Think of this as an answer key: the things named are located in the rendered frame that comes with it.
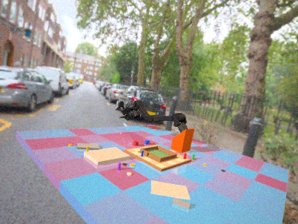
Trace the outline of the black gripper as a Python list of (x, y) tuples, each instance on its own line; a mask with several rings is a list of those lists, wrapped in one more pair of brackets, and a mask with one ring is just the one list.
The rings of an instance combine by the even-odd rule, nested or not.
[[(122, 109), (124, 109), (124, 103), (123, 103), (123, 101), (119, 102), (118, 104), (119, 104), (119, 106), (118, 106), (117, 109), (119, 109), (120, 107), (122, 107)], [(132, 110), (130, 109), (130, 106), (129, 106), (129, 105), (128, 105), (127, 107), (129, 107), (129, 108), (128, 108), (129, 111), (132, 111)], [(117, 109), (116, 109), (116, 110), (117, 110)], [(128, 120), (130, 120), (131, 117), (130, 117), (130, 114), (129, 114), (128, 116), (121, 116), (120, 118), (125, 118), (125, 119), (128, 121)]]

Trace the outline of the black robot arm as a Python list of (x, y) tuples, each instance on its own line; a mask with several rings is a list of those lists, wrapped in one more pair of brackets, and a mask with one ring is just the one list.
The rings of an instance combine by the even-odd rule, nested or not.
[[(125, 116), (129, 115), (129, 107), (126, 107), (122, 110), (122, 114)], [(160, 115), (149, 115), (148, 112), (145, 110), (143, 107), (143, 103), (141, 100), (135, 100), (133, 101), (133, 104), (130, 105), (130, 109), (133, 112), (134, 118), (140, 117), (140, 113), (143, 115), (146, 121), (151, 121), (151, 122), (159, 122), (159, 121), (173, 121), (174, 127), (178, 127), (180, 132), (183, 132), (187, 130), (187, 120), (186, 116), (182, 113), (173, 113), (173, 116), (160, 116)], [(181, 123), (180, 123), (181, 122)]]

